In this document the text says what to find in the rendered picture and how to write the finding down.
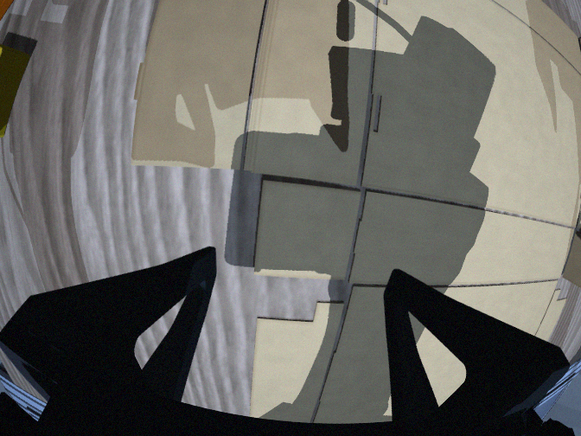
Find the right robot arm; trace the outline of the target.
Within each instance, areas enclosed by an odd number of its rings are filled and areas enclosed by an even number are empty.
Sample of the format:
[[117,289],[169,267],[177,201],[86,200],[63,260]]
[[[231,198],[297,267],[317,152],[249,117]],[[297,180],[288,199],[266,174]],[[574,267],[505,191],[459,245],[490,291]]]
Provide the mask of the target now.
[[552,420],[551,418],[546,423],[543,423],[543,420],[534,411],[545,395],[521,415],[527,430],[525,436],[559,436],[569,428],[561,422]]

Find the grey aluminium extrusion rail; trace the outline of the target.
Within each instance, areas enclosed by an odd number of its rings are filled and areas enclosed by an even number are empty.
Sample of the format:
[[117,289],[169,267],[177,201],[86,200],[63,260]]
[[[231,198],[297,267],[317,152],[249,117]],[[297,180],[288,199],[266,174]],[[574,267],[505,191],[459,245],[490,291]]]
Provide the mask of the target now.
[[[555,389],[558,385],[560,385],[574,373],[576,373],[575,374],[576,376],[580,370],[581,370],[581,358],[579,358],[570,366],[568,372],[564,375],[564,377],[561,378],[556,383],[556,385],[552,387],[547,393],[551,392],[553,389]],[[14,384],[2,363],[0,364],[0,382],[3,384],[4,388],[10,395],[11,399],[15,401],[22,409],[29,413],[29,411],[26,409],[26,407],[29,407],[32,410],[36,411],[37,413],[42,414],[42,411],[47,405],[47,403],[34,397],[32,394],[29,394],[27,391],[21,389],[16,384]]]

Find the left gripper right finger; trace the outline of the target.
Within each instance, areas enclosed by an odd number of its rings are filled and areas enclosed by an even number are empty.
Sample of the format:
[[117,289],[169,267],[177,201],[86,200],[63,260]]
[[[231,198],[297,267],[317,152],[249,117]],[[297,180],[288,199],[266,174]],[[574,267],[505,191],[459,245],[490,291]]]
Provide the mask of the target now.
[[[388,280],[384,308],[392,421],[408,423],[412,436],[472,436],[519,418],[571,366],[559,346],[458,302],[400,269],[393,269]],[[464,383],[441,406],[419,357],[408,312],[466,368]]]

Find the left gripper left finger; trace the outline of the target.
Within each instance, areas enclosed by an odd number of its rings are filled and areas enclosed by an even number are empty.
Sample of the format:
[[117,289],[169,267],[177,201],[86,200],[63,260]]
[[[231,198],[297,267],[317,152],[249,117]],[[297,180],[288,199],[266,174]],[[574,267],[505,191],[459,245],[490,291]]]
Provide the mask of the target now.
[[[205,247],[158,266],[31,295],[13,318],[91,369],[182,401],[216,273],[216,249]],[[138,337],[184,297],[141,369]]]

